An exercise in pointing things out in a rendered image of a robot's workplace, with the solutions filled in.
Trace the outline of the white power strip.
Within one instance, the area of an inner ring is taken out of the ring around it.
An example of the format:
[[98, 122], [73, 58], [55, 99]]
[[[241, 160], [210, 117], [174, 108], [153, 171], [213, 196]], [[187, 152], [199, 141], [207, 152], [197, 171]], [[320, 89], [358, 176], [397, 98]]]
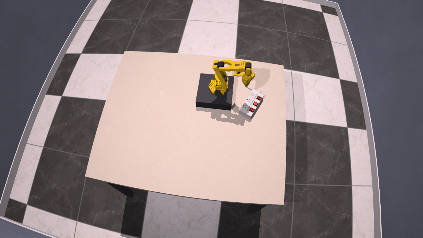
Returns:
[[249, 94], [249, 97], [246, 99], [241, 109], [239, 110], [239, 114], [248, 119], [251, 119], [264, 95], [260, 93], [260, 90], [257, 91], [250, 87], [247, 88], [251, 89], [252, 92]]

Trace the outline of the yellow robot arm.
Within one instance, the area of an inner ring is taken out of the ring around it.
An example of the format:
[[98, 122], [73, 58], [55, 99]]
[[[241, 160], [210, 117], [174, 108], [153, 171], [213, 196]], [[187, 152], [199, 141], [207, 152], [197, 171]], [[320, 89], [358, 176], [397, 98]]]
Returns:
[[[224, 67], [224, 64], [230, 66]], [[231, 60], [215, 60], [213, 61], [213, 70], [215, 71], [215, 80], [211, 80], [209, 88], [212, 94], [216, 90], [220, 90], [221, 94], [224, 94], [228, 90], [228, 75], [226, 72], [245, 72], [245, 75], [251, 76], [252, 74], [252, 63], [246, 61], [231, 61]]]

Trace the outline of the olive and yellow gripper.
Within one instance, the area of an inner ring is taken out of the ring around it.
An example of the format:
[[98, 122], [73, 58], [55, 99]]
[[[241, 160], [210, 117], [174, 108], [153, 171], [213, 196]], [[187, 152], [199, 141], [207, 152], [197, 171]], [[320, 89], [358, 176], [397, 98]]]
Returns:
[[245, 75], [243, 72], [235, 72], [234, 76], [242, 76], [242, 83], [247, 87], [250, 84], [250, 81], [255, 77], [255, 73], [253, 72], [251, 76]]

